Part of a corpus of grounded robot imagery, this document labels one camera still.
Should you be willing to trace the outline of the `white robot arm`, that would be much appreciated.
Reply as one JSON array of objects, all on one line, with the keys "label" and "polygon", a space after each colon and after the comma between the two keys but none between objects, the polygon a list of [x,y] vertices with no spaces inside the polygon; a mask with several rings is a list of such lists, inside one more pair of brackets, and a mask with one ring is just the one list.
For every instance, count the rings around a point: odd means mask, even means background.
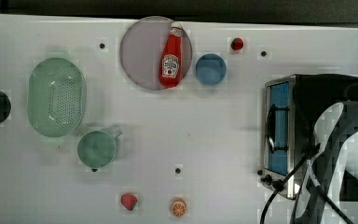
[{"label": "white robot arm", "polygon": [[290,224],[354,224],[340,193],[345,174],[358,180],[358,102],[325,109],[313,137],[317,152],[306,161]]}]

